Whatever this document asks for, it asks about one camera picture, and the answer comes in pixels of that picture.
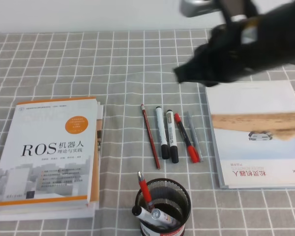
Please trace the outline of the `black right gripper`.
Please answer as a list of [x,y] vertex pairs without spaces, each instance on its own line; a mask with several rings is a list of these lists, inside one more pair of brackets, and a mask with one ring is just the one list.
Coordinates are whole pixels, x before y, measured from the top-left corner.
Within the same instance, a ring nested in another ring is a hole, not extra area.
[[212,87],[258,73],[257,60],[253,58],[257,41],[257,23],[214,27],[208,43],[197,47],[188,62],[174,69],[177,82]]

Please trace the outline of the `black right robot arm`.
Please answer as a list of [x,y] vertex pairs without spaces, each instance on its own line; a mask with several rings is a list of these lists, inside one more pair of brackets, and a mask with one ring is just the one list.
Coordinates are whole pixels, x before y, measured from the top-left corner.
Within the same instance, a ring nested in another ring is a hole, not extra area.
[[179,83],[212,87],[285,64],[295,65],[295,0],[260,14],[250,0],[183,0],[185,17],[222,13],[208,43],[174,69]]

